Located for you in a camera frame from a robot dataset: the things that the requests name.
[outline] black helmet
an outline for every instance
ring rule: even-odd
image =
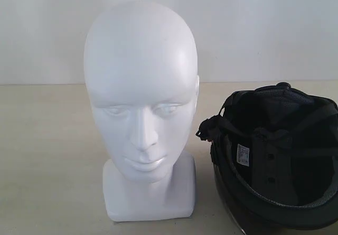
[[[292,229],[314,230],[338,220],[333,100],[285,82],[236,91],[196,135],[212,142],[219,194],[230,205]]]

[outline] mannequin face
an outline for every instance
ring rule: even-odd
[[[86,85],[118,170],[130,180],[156,182],[172,169],[189,137],[199,89],[196,48],[171,10],[120,7],[103,14],[88,35]]]

